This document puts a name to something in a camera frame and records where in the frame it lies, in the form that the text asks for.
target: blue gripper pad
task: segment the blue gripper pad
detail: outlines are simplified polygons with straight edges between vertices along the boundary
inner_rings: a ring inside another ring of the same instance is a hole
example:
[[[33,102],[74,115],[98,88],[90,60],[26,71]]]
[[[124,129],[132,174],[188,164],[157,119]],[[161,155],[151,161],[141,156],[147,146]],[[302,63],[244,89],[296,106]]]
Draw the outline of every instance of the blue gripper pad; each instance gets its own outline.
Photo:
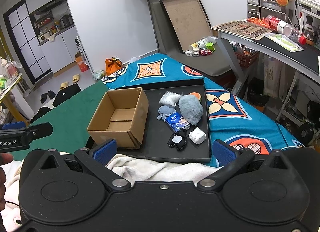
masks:
[[[219,161],[219,166],[226,166],[240,155],[237,149],[222,140],[215,140],[213,142],[212,153]]]
[[[1,129],[2,130],[11,130],[11,129],[20,129],[23,127],[26,127],[25,122],[16,122],[16,123],[4,124]]]
[[[115,139],[107,140],[103,145],[90,150],[90,156],[105,166],[117,153],[117,142]]]

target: range hood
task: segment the range hood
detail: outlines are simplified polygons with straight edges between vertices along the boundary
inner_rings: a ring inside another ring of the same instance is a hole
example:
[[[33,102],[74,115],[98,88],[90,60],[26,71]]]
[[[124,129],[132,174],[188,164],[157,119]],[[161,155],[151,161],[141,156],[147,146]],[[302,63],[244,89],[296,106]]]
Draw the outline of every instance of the range hood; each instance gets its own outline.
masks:
[[[32,12],[33,15],[41,15],[59,5],[61,5],[63,2],[66,2],[67,0],[52,0],[50,2],[48,2],[47,4],[43,5],[42,7],[40,7],[39,9],[35,10],[34,12]]]

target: blue patterned bedsheet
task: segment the blue patterned bedsheet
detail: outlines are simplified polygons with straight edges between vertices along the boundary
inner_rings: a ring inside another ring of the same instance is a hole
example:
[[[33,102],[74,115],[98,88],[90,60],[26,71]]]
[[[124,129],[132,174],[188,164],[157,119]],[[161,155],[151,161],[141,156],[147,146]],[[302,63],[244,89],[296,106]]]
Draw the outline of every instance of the blue patterned bedsheet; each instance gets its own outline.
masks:
[[[104,77],[109,89],[154,82],[204,78],[209,111],[211,141],[221,139],[239,149],[248,147],[256,154],[272,149],[303,147],[284,127],[251,105],[230,94],[210,79],[163,54],[155,54]],[[209,166],[219,167],[212,155]]]

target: human hand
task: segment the human hand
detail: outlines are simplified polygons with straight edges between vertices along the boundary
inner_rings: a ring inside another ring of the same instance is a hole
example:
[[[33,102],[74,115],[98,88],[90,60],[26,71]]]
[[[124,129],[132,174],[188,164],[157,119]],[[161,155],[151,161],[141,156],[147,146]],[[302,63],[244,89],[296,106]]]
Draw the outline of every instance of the human hand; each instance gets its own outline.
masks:
[[[13,156],[10,153],[1,153],[0,154],[0,165],[5,165],[13,161]],[[0,211],[5,208],[5,185],[4,183],[7,181],[4,170],[0,167]]]

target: blue package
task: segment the blue package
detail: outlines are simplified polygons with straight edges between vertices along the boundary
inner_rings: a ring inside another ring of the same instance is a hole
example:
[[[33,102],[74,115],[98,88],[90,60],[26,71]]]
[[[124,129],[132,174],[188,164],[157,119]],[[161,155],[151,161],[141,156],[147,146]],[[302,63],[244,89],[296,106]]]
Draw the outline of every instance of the blue package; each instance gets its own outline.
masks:
[[[165,121],[170,125],[170,127],[177,133],[181,128],[188,130],[190,124],[185,118],[181,116],[178,112],[168,116]]]

